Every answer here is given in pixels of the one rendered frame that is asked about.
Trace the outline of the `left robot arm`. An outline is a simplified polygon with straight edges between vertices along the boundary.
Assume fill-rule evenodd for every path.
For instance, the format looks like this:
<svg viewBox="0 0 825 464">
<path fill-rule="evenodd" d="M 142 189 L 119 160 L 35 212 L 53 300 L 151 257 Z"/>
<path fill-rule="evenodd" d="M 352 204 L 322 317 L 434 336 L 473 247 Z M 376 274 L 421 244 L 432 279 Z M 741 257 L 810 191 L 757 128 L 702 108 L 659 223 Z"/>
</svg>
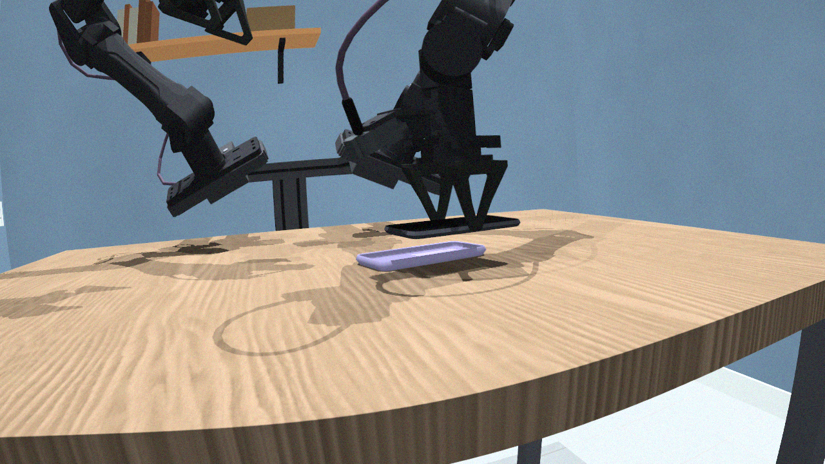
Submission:
<svg viewBox="0 0 825 464">
<path fill-rule="evenodd" d="M 411 87 L 403 89 L 394 109 L 422 110 L 421 89 L 446 88 L 447 96 L 454 96 L 456 88 L 472 89 L 472 70 L 481 58 L 487 61 L 494 50 L 501 49 L 512 32 L 514 24 L 504 17 L 514 1 L 441 0 L 418 51 L 420 71 Z M 415 164 L 418 158 L 414 157 L 416 152 L 404 151 L 409 134 L 411 119 L 395 117 L 360 135 L 345 129 L 342 136 L 351 160 L 371 156 L 402 168 L 402 164 Z"/>
</svg>

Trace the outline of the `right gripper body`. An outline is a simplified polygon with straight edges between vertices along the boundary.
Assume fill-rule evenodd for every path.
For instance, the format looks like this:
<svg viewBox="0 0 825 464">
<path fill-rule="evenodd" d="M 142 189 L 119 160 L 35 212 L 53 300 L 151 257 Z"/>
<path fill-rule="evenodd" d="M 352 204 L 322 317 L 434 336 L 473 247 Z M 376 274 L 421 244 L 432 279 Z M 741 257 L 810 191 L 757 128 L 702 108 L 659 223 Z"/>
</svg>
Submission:
<svg viewBox="0 0 825 464">
<path fill-rule="evenodd" d="M 228 4 L 230 1 L 231 0 L 215 0 L 215 2 L 218 2 L 218 3 L 223 2 L 223 5 L 219 8 L 219 12 L 221 10 L 223 10 L 225 5 Z M 167 2 L 167 0 L 159 0 L 159 5 L 157 6 L 157 8 L 159 8 L 159 10 L 161 10 L 162 5 L 165 2 Z M 206 18 L 206 17 L 208 17 L 208 14 L 209 14 L 207 12 L 207 10 L 208 10 L 208 8 L 206 6 L 206 3 L 204 3 L 204 0 L 189 0 L 189 3 L 186 4 L 185 8 L 183 8 L 182 11 L 187 12 L 187 13 L 191 13 L 193 15 L 196 15 L 197 17 Z"/>
</svg>

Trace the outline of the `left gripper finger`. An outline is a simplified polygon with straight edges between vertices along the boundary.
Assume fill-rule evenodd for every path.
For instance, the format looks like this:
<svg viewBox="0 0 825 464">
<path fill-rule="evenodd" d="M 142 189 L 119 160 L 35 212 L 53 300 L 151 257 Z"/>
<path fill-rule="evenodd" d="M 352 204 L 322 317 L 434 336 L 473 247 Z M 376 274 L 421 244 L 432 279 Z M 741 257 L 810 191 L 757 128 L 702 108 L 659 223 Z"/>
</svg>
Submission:
<svg viewBox="0 0 825 464">
<path fill-rule="evenodd" d="M 446 168 L 446 162 L 417 162 L 416 164 L 402 164 L 402 170 L 405 177 L 407 177 L 407 180 L 409 180 L 409 183 L 411 183 L 411 187 L 414 189 L 416 196 L 420 198 L 420 202 L 422 203 L 425 213 L 428 215 L 429 219 L 445 219 L 453 186 L 450 174 Z M 441 175 L 440 197 L 437 211 L 435 210 L 427 189 L 425 189 L 425 185 L 422 181 L 422 175 L 432 174 Z"/>
<path fill-rule="evenodd" d="M 499 187 L 499 183 L 503 179 L 507 167 L 507 160 L 446 162 L 446 168 L 450 173 L 451 181 L 456 189 L 456 194 L 463 214 L 465 215 L 466 223 L 471 231 L 481 230 L 483 228 L 492 198 Z M 469 177 L 480 174 L 487 174 L 487 179 L 480 205 L 478 206 L 478 213 L 475 215 L 474 208 L 472 207 Z"/>
</svg>

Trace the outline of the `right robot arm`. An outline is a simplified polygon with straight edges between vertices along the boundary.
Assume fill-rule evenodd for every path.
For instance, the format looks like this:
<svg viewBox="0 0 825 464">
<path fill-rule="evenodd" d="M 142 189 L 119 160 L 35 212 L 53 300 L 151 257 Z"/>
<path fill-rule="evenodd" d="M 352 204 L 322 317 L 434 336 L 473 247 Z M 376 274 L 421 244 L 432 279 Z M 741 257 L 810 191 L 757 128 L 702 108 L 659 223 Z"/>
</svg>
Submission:
<svg viewBox="0 0 825 464">
<path fill-rule="evenodd" d="M 104 0 L 56 0 L 49 10 L 70 59 L 131 92 L 162 124 L 173 153 L 182 152 L 193 173 L 169 187 L 169 208 L 260 155 L 257 136 L 221 153 L 208 130 L 215 116 L 210 98 L 169 79 L 137 55 Z M 70 19 L 86 24 L 76 30 Z"/>
</svg>

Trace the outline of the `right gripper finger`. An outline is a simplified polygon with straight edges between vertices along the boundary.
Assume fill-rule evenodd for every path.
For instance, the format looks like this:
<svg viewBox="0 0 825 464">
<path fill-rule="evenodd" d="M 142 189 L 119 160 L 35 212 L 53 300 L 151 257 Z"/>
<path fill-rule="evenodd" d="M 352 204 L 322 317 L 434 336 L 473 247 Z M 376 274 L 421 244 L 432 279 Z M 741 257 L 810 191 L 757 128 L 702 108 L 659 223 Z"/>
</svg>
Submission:
<svg viewBox="0 0 825 464">
<path fill-rule="evenodd" d="M 204 0 L 210 13 L 209 20 L 182 11 L 188 3 L 189 0 L 167 0 L 167 2 L 162 5 L 161 12 L 167 14 L 169 17 L 176 17 L 187 23 L 197 24 L 209 30 L 217 30 L 219 26 L 223 24 L 215 0 Z"/>
<path fill-rule="evenodd" d="M 238 18 L 239 18 L 242 30 L 244 31 L 243 36 L 232 34 L 230 32 L 227 32 L 226 30 L 223 30 L 224 23 L 226 23 L 226 21 L 235 12 L 238 13 Z M 223 37 L 225 39 L 230 39 L 230 41 L 235 41 L 236 43 L 243 44 L 243 45 L 247 45 L 253 39 L 253 36 L 251 36 L 251 30 L 250 30 L 247 15 L 246 15 L 244 0 L 231 0 L 228 4 L 225 5 L 223 10 L 221 10 L 219 13 L 220 13 L 220 16 L 223 20 L 223 24 L 221 24 L 219 26 L 219 28 L 215 31 L 204 29 L 206 32 L 208 32 L 209 34 L 212 34 L 212 35 Z"/>
</svg>

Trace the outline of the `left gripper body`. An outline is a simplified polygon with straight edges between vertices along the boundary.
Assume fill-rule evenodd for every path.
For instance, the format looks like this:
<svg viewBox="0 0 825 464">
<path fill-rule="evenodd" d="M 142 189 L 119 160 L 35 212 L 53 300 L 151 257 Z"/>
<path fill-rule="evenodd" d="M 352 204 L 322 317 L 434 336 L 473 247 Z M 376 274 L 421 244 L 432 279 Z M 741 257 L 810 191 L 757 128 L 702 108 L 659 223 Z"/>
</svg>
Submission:
<svg viewBox="0 0 825 464">
<path fill-rule="evenodd" d="M 411 119 L 412 134 L 409 141 L 404 141 L 404 149 L 405 153 L 421 151 L 421 158 L 416 158 L 416 162 L 493 160 L 493 155 L 482 155 L 481 148 L 501 148 L 500 135 L 476 135 L 472 89 L 456 88 L 454 96 L 447 96 L 446 88 L 422 90 L 422 108 L 377 113 L 362 123 L 364 131 L 395 117 Z M 423 138 L 425 140 L 416 140 Z"/>
</svg>

